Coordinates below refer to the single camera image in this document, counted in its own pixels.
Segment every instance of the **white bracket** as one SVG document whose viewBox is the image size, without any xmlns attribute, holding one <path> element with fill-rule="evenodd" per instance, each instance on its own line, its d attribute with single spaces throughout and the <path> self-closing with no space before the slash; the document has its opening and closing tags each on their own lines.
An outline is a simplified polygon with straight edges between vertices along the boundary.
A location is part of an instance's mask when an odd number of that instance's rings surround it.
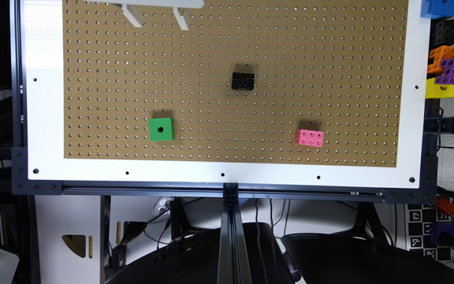
<svg viewBox="0 0 454 284">
<path fill-rule="evenodd" d="M 136 10 L 134 5 L 122 4 L 122 11 L 124 11 L 125 17 L 135 28 L 143 27 L 143 16 Z"/>
<path fill-rule="evenodd" d="M 174 17 L 177 19 L 178 24 L 182 31 L 188 31 L 188 13 L 185 9 L 173 7 Z"/>
</svg>

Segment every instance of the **pink block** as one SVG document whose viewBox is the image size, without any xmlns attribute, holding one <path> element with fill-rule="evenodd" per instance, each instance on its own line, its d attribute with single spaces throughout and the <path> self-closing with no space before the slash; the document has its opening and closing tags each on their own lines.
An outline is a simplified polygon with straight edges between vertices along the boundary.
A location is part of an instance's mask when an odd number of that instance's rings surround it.
<svg viewBox="0 0 454 284">
<path fill-rule="evenodd" d="M 297 129 L 296 143 L 299 145 L 321 147 L 323 145 L 323 132 Z"/>
</svg>

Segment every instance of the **black extrusion leg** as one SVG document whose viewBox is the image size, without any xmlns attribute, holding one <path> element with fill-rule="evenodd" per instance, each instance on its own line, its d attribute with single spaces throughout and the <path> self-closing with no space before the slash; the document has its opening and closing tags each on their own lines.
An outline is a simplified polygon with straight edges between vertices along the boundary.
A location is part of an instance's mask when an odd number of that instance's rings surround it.
<svg viewBox="0 0 454 284">
<path fill-rule="evenodd" d="M 224 184 L 217 284 L 251 284 L 237 184 Z"/>
</svg>

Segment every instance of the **green block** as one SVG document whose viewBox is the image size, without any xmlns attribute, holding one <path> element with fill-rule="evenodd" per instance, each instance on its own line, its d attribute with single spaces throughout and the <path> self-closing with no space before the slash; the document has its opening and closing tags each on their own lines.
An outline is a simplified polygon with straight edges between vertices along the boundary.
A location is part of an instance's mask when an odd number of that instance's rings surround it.
<svg viewBox="0 0 454 284">
<path fill-rule="evenodd" d="M 150 141 L 168 141 L 173 139 L 173 119 L 152 118 L 148 119 Z"/>
</svg>

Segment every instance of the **blue block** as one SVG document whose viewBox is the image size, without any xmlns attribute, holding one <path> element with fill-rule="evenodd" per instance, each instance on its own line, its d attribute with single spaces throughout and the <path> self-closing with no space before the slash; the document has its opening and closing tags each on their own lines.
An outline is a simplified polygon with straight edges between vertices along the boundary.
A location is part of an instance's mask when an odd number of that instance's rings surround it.
<svg viewBox="0 0 454 284">
<path fill-rule="evenodd" d="M 454 16 L 454 0 L 422 0 L 422 17 L 430 19 Z"/>
<path fill-rule="evenodd" d="M 454 246 L 454 224 L 433 222 L 430 225 L 430 242 L 434 245 Z"/>
</svg>

